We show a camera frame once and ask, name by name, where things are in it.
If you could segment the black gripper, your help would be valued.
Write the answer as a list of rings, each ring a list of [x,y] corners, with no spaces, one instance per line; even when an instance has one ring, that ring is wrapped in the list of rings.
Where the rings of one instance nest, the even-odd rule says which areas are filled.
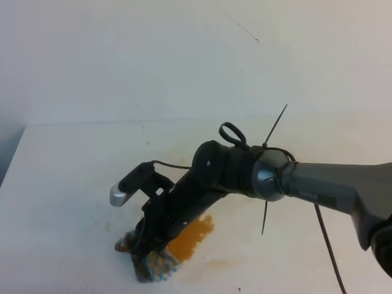
[[[132,253],[145,257],[162,250],[194,219],[227,195],[224,190],[204,186],[188,171],[176,183],[154,172],[140,186],[149,200],[142,206],[143,219],[137,224]]]

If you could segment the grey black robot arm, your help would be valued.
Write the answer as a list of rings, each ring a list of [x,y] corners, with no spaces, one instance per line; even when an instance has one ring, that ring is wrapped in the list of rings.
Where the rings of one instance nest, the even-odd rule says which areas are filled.
[[[202,144],[190,170],[144,206],[132,252],[144,258],[162,249],[228,194],[269,202],[289,196],[348,214],[360,247],[391,273],[391,164],[301,163],[279,148],[216,141]]]

